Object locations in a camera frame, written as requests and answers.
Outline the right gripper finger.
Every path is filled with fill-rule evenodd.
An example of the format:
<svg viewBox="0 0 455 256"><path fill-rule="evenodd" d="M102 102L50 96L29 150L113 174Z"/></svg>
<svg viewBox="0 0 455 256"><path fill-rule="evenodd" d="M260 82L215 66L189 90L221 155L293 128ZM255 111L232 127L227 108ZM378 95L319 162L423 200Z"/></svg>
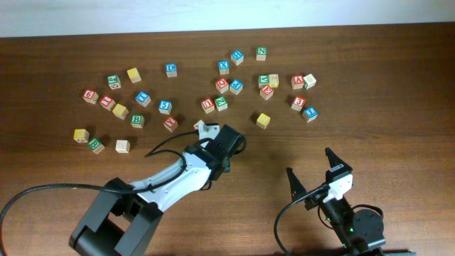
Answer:
<svg viewBox="0 0 455 256"><path fill-rule="evenodd" d="M343 161L330 148L325 148L325 153L330 165L329 171L338 171L343 168Z"/></svg>
<svg viewBox="0 0 455 256"><path fill-rule="evenodd" d="M307 194L306 189L303 187L299 179L295 176L293 168L286 168L287 177L291 191L291 201L295 202Z"/></svg>

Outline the yellow S block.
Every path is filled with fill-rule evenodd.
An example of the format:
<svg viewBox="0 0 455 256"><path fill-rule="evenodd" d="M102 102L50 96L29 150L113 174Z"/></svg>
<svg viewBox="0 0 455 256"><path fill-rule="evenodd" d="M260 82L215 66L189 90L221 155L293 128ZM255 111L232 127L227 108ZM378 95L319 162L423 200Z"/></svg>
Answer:
<svg viewBox="0 0 455 256"><path fill-rule="evenodd" d="M270 123L270 116L266 115L265 113L261 113L257 118L256 125L262 129L266 129Z"/></svg>
<svg viewBox="0 0 455 256"><path fill-rule="evenodd" d="M115 115L115 117L125 119L129 114L129 110L124 105L116 104L112 110L112 113Z"/></svg>

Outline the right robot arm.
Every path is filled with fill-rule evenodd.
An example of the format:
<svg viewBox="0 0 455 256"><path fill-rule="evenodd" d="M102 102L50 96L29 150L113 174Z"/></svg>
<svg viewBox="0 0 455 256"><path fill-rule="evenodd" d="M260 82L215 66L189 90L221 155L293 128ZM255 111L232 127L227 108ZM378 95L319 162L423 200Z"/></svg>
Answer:
<svg viewBox="0 0 455 256"><path fill-rule="evenodd" d="M279 213L304 203L305 209L316 208L321 222L332 229L341 241L345 255L383 255L386 243L383 235L383 211L375 206L359 204L351 206L345 194L353 187L353 169L331 149L325 154L330 164L325 182L312 191L307 191L295 176L293 169L286 168L291 190L291 203Z"/></svg>

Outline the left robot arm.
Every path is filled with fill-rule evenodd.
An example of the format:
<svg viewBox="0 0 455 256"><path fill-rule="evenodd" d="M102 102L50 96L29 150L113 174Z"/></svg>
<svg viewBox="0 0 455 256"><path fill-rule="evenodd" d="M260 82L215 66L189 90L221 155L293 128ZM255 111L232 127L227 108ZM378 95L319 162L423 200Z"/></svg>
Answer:
<svg viewBox="0 0 455 256"><path fill-rule="evenodd" d="M69 239L79 255L143 255L164 212L184 196L210 188L246 147L232 127L202 124L199 140L174 164L142 181L106 183Z"/></svg>

